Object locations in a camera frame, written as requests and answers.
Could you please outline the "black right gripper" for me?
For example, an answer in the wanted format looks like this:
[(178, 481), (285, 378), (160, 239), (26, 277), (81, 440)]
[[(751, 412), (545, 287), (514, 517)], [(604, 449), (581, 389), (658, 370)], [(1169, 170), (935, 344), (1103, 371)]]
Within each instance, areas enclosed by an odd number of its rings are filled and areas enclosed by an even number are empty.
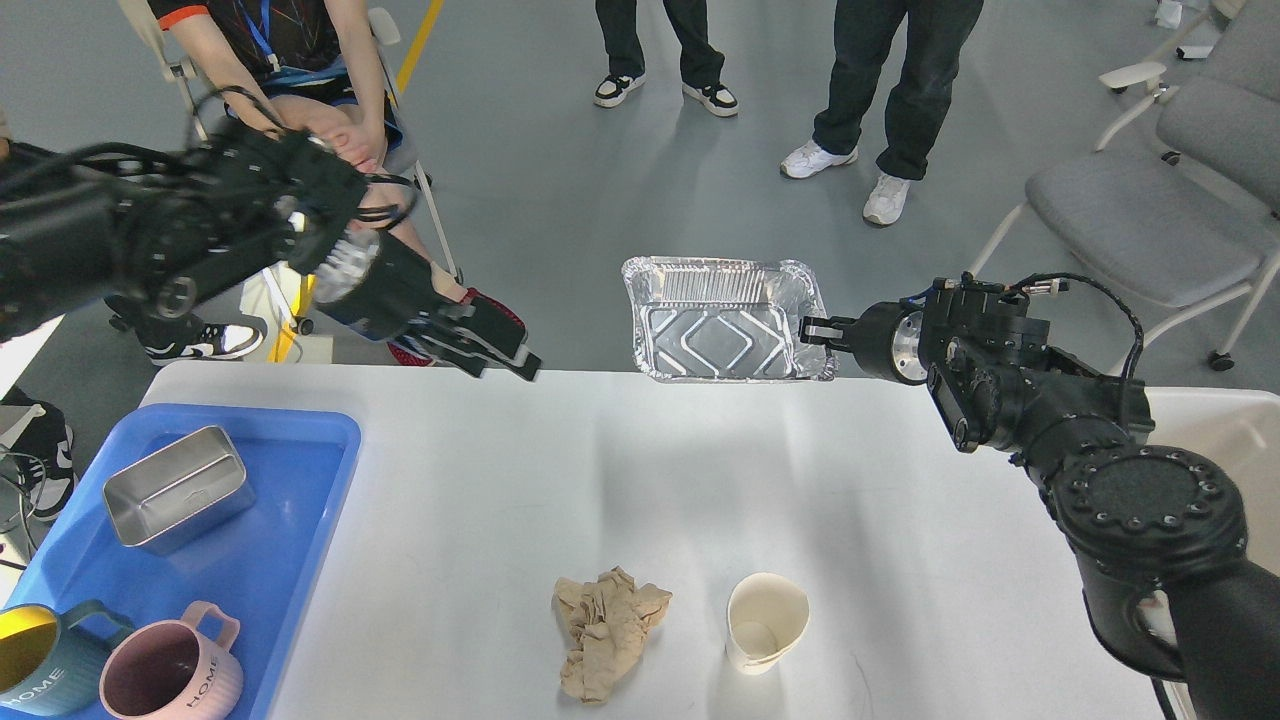
[(870, 377), (908, 386), (925, 383), (919, 356), (923, 310), (901, 302), (879, 302), (858, 319), (804, 316), (799, 341), (827, 348), (851, 348), (859, 368)]

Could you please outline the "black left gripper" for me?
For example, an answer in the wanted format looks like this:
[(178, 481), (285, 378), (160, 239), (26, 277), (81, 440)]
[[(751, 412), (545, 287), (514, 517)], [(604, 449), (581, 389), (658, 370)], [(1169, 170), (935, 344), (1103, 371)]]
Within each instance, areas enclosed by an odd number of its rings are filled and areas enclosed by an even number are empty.
[(316, 268), (314, 302), (366, 340), (425, 351), (470, 377), (503, 366), (534, 380), (541, 359), (524, 322), (475, 288), (451, 304), (434, 290), (431, 269), (385, 232), (347, 231)]

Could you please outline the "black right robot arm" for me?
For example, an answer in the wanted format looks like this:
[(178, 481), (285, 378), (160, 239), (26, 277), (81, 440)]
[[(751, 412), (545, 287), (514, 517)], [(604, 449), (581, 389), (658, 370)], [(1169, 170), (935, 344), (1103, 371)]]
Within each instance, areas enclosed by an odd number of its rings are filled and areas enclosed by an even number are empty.
[(925, 386), (956, 450), (1010, 454), (1071, 547), (1094, 637), (1117, 661), (1184, 683), (1198, 717), (1275, 719), (1277, 578), (1245, 556), (1243, 497), (1210, 459), (1148, 442), (1139, 323), (1115, 375), (1048, 343), (1030, 296), (1068, 281), (938, 278), (859, 318), (806, 316), (799, 337)]

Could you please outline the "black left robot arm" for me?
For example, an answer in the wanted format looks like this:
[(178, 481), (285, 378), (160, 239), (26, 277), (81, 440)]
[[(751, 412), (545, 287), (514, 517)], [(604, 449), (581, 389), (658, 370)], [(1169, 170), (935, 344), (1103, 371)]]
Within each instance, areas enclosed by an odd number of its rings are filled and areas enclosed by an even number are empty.
[(284, 261), (315, 278), (319, 311), (372, 342), (474, 377), (506, 366), (534, 379), (527, 332), (484, 299), (438, 293), (429, 261), (390, 236), (408, 210), (364, 205), (374, 183), (403, 178), (364, 174), (312, 135), (230, 118), (182, 152), (17, 143), (3, 164), (3, 340), (113, 295), (183, 316)]

